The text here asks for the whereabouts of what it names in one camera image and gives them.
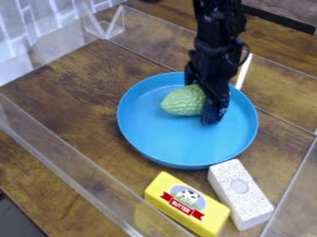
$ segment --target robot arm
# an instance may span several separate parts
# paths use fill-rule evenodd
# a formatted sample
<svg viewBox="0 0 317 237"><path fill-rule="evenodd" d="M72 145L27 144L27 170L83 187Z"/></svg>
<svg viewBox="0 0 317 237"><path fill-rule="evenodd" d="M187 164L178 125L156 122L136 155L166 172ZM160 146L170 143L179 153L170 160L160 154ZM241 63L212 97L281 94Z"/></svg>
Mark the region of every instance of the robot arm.
<svg viewBox="0 0 317 237"><path fill-rule="evenodd" d="M230 100L227 83L250 53L238 37L246 17L242 0L192 0L192 7L198 29L184 67L184 83L198 83L207 95L200 122L208 125L225 115ZM246 55L241 60L243 47Z"/></svg>

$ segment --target yellow box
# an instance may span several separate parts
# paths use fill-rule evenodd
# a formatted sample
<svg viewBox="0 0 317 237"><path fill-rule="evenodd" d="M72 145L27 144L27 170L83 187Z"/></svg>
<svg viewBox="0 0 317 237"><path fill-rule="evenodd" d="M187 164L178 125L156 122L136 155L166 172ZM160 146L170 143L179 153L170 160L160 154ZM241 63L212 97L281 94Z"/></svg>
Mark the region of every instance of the yellow box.
<svg viewBox="0 0 317 237"><path fill-rule="evenodd" d="M144 190L144 200L200 236L220 233L230 209L168 173L159 173Z"/></svg>

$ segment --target blue plate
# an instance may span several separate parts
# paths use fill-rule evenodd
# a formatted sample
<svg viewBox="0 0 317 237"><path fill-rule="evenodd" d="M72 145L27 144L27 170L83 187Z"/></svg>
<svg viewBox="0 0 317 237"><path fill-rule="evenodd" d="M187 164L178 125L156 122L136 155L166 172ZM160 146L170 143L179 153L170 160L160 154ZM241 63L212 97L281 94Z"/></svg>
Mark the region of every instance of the blue plate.
<svg viewBox="0 0 317 237"><path fill-rule="evenodd" d="M159 74L136 83L119 104L119 128L138 151L160 165L203 169L237 156L251 144L258 114L245 94L230 85L230 105L219 123L203 126L199 117L170 115L159 105L182 86L183 72Z"/></svg>

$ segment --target cartoon character logo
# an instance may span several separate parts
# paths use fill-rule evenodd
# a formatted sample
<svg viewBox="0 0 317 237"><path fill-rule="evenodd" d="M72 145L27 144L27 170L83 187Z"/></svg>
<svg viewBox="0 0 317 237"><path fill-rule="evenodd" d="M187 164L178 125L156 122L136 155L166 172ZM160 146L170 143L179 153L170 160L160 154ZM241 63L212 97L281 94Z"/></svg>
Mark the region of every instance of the cartoon character logo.
<svg viewBox="0 0 317 237"><path fill-rule="evenodd" d="M184 185L175 185L170 189L170 192L163 192L160 196L170 206L186 215L202 220L204 214L200 212L206 208L206 200L192 188Z"/></svg>

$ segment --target white block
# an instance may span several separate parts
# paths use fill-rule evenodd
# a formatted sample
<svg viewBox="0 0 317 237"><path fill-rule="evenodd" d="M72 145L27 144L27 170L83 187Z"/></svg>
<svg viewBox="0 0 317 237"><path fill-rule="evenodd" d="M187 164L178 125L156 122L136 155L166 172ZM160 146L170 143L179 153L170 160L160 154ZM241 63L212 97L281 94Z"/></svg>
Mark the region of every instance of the white block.
<svg viewBox="0 0 317 237"><path fill-rule="evenodd" d="M274 207L238 159L208 168L208 182L231 209L230 217L239 231L269 220Z"/></svg>

